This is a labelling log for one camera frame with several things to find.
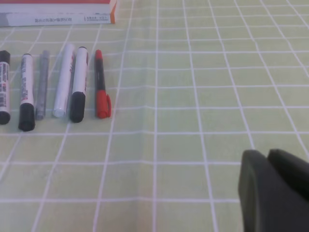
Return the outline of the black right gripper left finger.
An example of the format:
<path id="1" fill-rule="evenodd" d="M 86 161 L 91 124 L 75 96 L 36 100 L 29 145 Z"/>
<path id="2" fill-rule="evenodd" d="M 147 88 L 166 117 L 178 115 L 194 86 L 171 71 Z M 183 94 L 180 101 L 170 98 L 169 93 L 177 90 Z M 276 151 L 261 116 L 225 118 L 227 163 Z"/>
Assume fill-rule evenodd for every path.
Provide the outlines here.
<path id="1" fill-rule="evenodd" d="M 257 150 L 242 154 L 239 199 L 246 232 L 307 232 L 309 202 Z"/>

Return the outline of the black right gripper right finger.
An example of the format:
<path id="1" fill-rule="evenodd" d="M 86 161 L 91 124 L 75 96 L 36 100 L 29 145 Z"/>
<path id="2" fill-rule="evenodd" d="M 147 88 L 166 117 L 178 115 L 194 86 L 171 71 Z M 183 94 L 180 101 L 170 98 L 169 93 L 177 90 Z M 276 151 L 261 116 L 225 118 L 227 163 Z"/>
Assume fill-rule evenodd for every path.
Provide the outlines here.
<path id="1" fill-rule="evenodd" d="M 271 149 L 267 159 L 285 183 L 309 201 L 309 163 L 281 149 Z"/>

